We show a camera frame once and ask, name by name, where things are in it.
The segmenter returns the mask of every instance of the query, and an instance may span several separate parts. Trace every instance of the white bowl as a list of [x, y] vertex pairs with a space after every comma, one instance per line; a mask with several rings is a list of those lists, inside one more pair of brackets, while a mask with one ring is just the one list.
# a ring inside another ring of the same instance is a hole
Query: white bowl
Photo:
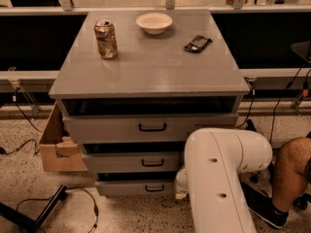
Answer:
[[136, 19], [136, 23], [151, 35], [162, 33], [172, 22], [170, 16], [162, 13], [147, 13]]

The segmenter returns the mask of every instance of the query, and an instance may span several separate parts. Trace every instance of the speckled floor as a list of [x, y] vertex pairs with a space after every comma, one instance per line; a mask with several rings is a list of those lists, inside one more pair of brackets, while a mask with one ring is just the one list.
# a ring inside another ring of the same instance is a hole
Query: speckled floor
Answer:
[[[254, 105], [262, 110], [260, 103]], [[21, 107], [28, 116], [29, 107]], [[45, 128], [52, 106], [43, 106], [42, 112], [33, 123], [41, 130]], [[240, 117], [237, 124], [243, 121]], [[251, 115], [257, 130], [267, 138], [270, 136], [271, 117]], [[283, 142], [293, 137], [305, 136], [310, 132], [311, 116], [277, 116], [275, 120], [274, 141]], [[28, 139], [39, 141], [41, 133], [23, 118], [15, 106], [0, 108], [0, 146], [6, 151], [14, 150]], [[243, 181], [249, 180], [243, 175]], [[261, 173], [259, 183], [252, 184], [256, 189], [268, 193], [271, 187], [267, 171]], [[134, 232], [194, 232], [189, 199], [175, 200], [173, 196], [122, 196], [103, 197], [94, 188], [94, 177], [87, 172], [46, 173], [43, 171], [40, 155], [34, 155], [34, 145], [28, 144], [18, 153], [0, 155], [0, 202], [15, 208], [28, 198], [48, 198], [62, 185], [84, 187], [89, 191], [99, 208], [98, 227], [95, 232], [134, 233]], [[25, 202], [19, 210], [27, 216], [36, 218], [47, 202]], [[291, 210], [285, 227], [278, 232], [311, 232], [311, 205], [306, 211]], [[91, 198], [84, 192], [72, 191], [68, 197], [57, 204], [39, 232], [87, 233], [95, 222]], [[254, 216], [259, 233], [275, 230]], [[19, 232], [11, 222], [0, 217], [0, 232]]]

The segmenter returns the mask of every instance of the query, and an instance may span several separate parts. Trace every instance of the brown box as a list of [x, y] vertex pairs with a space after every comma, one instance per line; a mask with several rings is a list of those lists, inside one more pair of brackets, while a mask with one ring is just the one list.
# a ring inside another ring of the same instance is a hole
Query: brown box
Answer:
[[64, 136], [62, 114], [55, 104], [40, 139], [40, 155], [46, 172], [86, 171], [82, 154], [69, 136]]

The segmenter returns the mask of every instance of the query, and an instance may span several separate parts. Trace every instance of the shoe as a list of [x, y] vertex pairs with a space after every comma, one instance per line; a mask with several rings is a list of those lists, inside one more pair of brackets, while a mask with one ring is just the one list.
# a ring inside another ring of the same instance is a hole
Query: shoe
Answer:
[[282, 228], [289, 213], [283, 213], [276, 209], [269, 197], [257, 192], [245, 183], [241, 183], [241, 185], [249, 209], [272, 228]]

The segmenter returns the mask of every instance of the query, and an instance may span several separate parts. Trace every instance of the black drawer handle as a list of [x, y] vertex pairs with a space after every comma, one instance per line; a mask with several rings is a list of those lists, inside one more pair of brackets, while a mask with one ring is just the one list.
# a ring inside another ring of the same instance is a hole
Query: black drawer handle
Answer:
[[166, 129], [167, 124], [164, 122], [161, 128], [144, 128], [142, 123], [139, 123], [138, 128], [142, 132], [160, 132]]
[[145, 160], [142, 159], [142, 165], [143, 165], [144, 167], [160, 167], [160, 166], [163, 166], [163, 165], [164, 165], [164, 159], [161, 159], [161, 163], [159, 163], [159, 164], [146, 164], [146, 163], [145, 163]]
[[148, 188], [148, 186], [145, 186], [146, 191], [148, 192], [159, 192], [159, 191], [163, 191], [164, 190], [164, 184], [162, 185], [162, 187], [160, 189], [150, 189]]

